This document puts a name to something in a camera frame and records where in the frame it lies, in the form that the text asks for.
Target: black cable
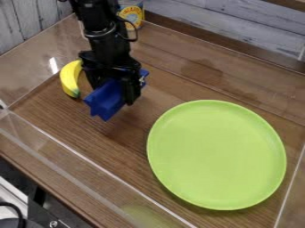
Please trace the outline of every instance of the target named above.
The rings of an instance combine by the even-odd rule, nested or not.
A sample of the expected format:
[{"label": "black cable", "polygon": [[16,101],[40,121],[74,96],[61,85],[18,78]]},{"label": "black cable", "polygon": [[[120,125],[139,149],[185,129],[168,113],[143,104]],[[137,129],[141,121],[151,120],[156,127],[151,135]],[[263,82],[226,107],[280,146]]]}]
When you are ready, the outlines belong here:
[{"label": "black cable", "polygon": [[16,228],[25,228],[25,221],[24,221],[22,214],[21,214],[21,211],[17,208],[17,206],[13,205],[12,203],[0,202],[0,207],[10,207],[16,211],[17,219],[18,219]]}]

